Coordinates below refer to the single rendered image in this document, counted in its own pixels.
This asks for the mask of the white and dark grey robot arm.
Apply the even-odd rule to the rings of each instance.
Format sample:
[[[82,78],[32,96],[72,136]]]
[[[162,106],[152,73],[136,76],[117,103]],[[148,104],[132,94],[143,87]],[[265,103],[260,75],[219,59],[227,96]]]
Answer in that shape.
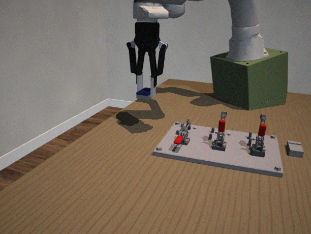
[[[186,0],[134,0],[133,18],[140,22],[178,18],[185,13]],[[226,56],[234,61],[253,61],[269,54],[260,35],[258,6],[255,0],[228,0],[232,17],[232,37]],[[265,52],[264,52],[265,51]]]

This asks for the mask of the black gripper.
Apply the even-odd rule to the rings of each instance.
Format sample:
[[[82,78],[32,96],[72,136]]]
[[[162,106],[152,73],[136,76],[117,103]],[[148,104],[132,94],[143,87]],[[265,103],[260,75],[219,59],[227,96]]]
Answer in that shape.
[[[145,53],[148,52],[150,61],[150,97],[156,95],[157,76],[163,73],[165,52],[168,44],[161,42],[159,38],[160,24],[158,22],[136,22],[135,38],[127,43],[130,57],[131,73],[136,74],[137,91],[143,87],[143,63]],[[138,60],[136,62],[135,44],[138,47]],[[158,67],[156,63],[156,48],[159,45]]]

